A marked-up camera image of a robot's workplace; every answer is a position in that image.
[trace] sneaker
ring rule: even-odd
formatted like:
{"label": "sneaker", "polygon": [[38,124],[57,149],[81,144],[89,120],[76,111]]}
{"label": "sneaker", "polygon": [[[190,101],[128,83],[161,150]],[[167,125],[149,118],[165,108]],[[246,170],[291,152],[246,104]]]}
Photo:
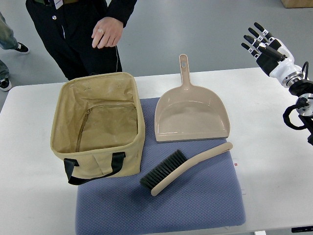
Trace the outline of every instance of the sneaker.
{"label": "sneaker", "polygon": [[28,54],[29,53],[29,49],[23,43],[19,43],[18,48],[16,48],[15,50],[22,53],[22,54]]}
{"label": "sneaker", "polygon": [[11,84],[9,78],[4,78],[4,79],[0,80],[0,90],[7,92],[11,88],[12,88],[12,84]]}

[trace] dustpan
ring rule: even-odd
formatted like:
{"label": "dustpan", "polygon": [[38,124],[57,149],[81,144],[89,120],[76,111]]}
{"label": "dustpan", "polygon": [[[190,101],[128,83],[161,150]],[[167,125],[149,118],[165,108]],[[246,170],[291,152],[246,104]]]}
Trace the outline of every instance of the dustpan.
{"label": "dustpan", "polygon": [[230,124],[221,99],[190,82],[188,57],[179,56],[182,85],[161,96],[155,112],[157,142],[223,139]]}

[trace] black bristles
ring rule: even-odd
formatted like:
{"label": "black bristles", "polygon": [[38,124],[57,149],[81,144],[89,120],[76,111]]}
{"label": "black bristles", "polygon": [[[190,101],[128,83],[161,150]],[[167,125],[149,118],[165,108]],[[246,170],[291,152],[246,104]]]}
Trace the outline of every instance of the black bristles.
{"label": "black bristles", "polygon": [[185,161],[187,161],[185,155],[180,150],[177,150],[175,153],[164,159],[148,174],[142,177],[140,179],[140,184],[149,190],[152,190],[158,183],[165,179],[165,177],[167,177]]}

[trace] person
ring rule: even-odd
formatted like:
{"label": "person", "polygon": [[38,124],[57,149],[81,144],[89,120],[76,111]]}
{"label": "person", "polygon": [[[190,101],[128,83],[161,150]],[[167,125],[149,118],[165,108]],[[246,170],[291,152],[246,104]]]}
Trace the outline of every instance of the person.
{"label": "person", "polygon": [[[28,48],[19,43],[14,37],[13,30],[6,24],[5,18],[0,12],[0,47],[4,50],[14,49],[22,54],[28,54]],[[0,90],[7,92],[12,88],[9,80],[9,68],[0,60]]]}
{"label": "person", "polygon": [[26,0],[48,53],[65,77],[122,71],[117,50],[136,0]]}

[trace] white table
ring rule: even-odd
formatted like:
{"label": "white table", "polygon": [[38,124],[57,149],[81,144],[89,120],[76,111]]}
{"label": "white table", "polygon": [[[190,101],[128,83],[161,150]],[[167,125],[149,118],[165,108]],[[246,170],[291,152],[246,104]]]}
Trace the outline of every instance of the white table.
{"label": "white table", "polygon": [[[282,114],[297,100],[260,68],[191,73],[214,91],[230,120],[242,177],[246,223],[179,234],[227,234],[313,224],[313,146],[308,130],[288,128]],[[160,97],[180,74],[136,77],[140,98]],[[62,83],[14,87],[0,113],[0,234],[73,235],[77,187],[50,150]],[[296,114],[294,124],[302,125]]]}

